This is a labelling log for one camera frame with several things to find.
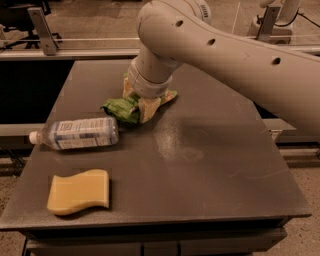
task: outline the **table surface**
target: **table surface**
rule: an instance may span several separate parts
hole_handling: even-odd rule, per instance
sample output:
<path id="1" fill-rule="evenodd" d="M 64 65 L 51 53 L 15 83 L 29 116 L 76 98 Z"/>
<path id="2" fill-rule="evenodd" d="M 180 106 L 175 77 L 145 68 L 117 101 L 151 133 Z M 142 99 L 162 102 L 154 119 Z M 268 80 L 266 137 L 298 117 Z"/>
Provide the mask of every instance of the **table surface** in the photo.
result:
<path id="1" fill-rule="evenodd" d="M 130 60 L 75 62 L 49 121 L 102 117 L 122 94 Z M 111 147 L 53 151 L 37 145 L 0 220 L 4 230 L 306 217 L 310 208 L 253 103 L 188 65 L 178 98 Z M 66 217 L 46 209 L 54 175 L 109 171 L 109 209 Z"/>

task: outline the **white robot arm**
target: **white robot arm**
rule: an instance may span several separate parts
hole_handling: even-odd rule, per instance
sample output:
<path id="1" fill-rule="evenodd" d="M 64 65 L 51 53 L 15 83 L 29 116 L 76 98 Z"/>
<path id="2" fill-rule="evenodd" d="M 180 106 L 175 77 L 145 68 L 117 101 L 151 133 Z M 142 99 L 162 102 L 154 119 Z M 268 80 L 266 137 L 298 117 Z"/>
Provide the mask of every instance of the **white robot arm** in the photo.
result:
<path id="1" fill-rule="evenodd" d="M 209 15 L 202 0 L 157 0 L 141 9 L 144 46 L 128 71 L 136 93 L 161 96 L 188 63 L 320 140 L 320 60 L 221 32 L 205 22 Z"/>

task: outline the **sponge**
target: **sponge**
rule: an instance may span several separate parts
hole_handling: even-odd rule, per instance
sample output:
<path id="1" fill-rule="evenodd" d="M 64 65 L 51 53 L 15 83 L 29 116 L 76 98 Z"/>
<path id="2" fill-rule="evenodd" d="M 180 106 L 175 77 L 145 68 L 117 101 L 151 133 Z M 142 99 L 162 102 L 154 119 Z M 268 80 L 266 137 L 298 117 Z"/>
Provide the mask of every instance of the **sponge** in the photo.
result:
<path id="1" fill-rule="evenodd" d="M 92 169 L 70 177 L 54 176 L 47 208 L 55 215 L 68 215 L 92 206 L 109 207 L 109 175 Z"/>

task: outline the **water bottle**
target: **water bottle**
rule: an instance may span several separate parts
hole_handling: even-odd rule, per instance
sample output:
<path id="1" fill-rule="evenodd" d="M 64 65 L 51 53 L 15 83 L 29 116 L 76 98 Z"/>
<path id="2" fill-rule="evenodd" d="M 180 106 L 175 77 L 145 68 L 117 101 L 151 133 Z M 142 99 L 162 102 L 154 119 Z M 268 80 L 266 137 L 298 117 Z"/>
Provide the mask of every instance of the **water bottle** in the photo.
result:
<path id="1" fill-rule="evenodd" d="M 31 132 L 32 144 L 45 144 L 53 149 L 87 148 L 114 145 L 119 141 L 115 118 L 56 121 L 45 125 L 40 131 Z"/>

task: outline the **bottle cap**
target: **bottle cap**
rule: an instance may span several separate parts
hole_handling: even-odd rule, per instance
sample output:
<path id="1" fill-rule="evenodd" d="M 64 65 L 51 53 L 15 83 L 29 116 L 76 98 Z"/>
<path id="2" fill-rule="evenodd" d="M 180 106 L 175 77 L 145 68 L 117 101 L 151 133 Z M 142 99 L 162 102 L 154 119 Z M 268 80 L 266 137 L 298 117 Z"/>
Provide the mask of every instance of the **bottle cap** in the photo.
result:
<path id="1" fill-rule="evenodd" d="M 40 141 L 38 140 L 38 132 L 31 132 L 29 135 L 29 140 L 32 144 L 40 144 Z"/>

